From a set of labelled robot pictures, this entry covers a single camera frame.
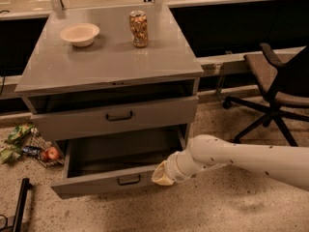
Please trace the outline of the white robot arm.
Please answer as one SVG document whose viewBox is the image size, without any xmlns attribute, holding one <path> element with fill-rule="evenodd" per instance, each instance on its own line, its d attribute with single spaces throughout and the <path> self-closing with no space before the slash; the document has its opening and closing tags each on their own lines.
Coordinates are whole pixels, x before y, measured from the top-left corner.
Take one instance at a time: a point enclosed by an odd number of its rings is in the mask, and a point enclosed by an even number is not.
<svg viewBox="0 0 309 232">
<path fill-rule="evenodd" d="M 225 165 L 309 190 L 308 147 L 230 143 L 208 134 L 193 137 L 184 150 L 171 154 L 155 169 L 152 181 L 172 186 Z"/>
</svg>

